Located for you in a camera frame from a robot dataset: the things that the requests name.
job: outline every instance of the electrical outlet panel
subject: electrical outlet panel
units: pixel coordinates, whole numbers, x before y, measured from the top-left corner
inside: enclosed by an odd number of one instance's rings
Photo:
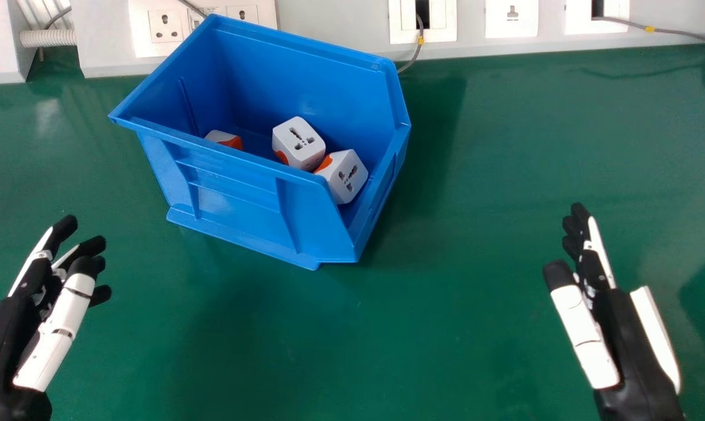
[[[486,0],[485,37],[537,37],[540,0]]]
[[[424,12],[417,13],[418,8]],[[389,0],[390,43],[417,43],[420,34],[417,14],[420,17],[427,15],[424,32],[426,43],[457,40],[457,0]]]
[[[205,14],[219,14],[277,29],[275,0],[192,0]],[[136,58],[173,53],[203,21],[177,0],[129,0]]]
[[[604,15],[630,19],[630,0],[605,0]],[[566,35],[628,32],[621,23],[593,21],[591,0],[566,0]]]

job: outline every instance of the storage bin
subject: storage bin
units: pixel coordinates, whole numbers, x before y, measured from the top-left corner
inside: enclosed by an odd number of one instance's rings
[[[328,152],[355,149],[368,168],[348,205],[276,160],[272,128],[296,115]],[[410,132],[390,60],[216,15],[109,117],[136,131],[168,221],[313,270],[358,261]],[[203,139],[214,129],[241,136],[244,151]]]

